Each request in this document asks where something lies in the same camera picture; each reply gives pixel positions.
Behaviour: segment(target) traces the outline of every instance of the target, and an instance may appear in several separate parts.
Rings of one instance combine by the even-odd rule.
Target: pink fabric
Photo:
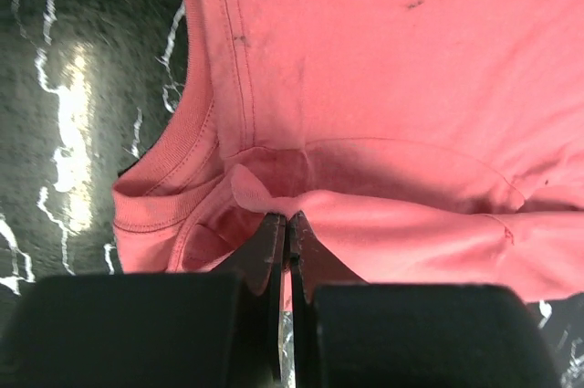
[[[303,210],[369,281],[584,290],[583,3],[185,0],[181,103],[114,185],[124,270]]]

